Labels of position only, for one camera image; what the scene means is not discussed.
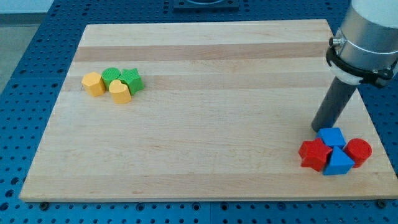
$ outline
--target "plastic block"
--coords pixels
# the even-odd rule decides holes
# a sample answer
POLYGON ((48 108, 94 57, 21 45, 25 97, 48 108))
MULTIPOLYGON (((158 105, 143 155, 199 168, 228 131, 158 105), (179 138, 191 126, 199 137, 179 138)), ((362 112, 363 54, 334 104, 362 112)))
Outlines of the plastic block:
POLYGON ((100 96, 106 92, 104 81, 101 75, 96 72, 86 74, 81 80, 86 92, 91 96, 100 96))
POLYGON ((120 76, 120 71, 117 68, 107 68, 102 72, 102 79, 104 80, 106 89, 109 90, 109 85, 120 76))
POLYGON ((372 147, 363 139, 351 139, 344 148, 345 153, 355 161, 354 168, 360 167, 372 155, 372 147))
POLYGON ((321 128, 316 138, 321 138, 325 145, 332 148, 338 146, 342 149, 346 145, 340 128, 321 128))
POLYGON ((126 84, 121 83, 120 80, 113 80, 109 85, 109 92, 115 103, 128 103, 131 101, 129 88, 126 84))
POLYGON ((347 174, 354 165, 354 160, 348 157, 339 147, 335 146, 323 175, 347 174))
POLYGON ((304 141, 298 153, 302 158, 302 167, 311 167, 320 172, 326 165, 332 149, 326 146, 320 138, 314 141, 304 141))
POLYGON ((134 95, 137 91, 144 89, 144 84, 138 74, 138 69, 136 68, 123 69, 122 74, 118 79, 129 87, 131 95, 134 95))

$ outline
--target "wooden board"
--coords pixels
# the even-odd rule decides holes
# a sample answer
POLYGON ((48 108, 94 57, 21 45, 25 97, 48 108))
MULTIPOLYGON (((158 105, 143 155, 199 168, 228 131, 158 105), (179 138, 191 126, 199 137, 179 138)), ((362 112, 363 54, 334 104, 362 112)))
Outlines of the wooden board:
POLYGON ((21 192, 27 202, 397 198, 356 92, 338 120, 372 157, 347 175, 300 167, 333 75, 324 20, 89 25, 21 192), (84 74, 137 67, 133 101, 92 98, 84 74))

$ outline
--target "blue pegboard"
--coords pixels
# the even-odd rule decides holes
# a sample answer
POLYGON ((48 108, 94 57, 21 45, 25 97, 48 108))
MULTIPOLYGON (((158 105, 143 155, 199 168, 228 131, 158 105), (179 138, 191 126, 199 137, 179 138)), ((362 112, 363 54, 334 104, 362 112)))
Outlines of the blue pegboard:
MULTIPOLYGON (((239 10, 173 12, 171 0, 55 0, 0 96, 0 223, 398 223, 398 201, 38 203, 18 199, 87 24, 327 19, 335 32, 349 1, 240 0, 239 10)), ((398 81, 360 94, 395 171, 398 81)))

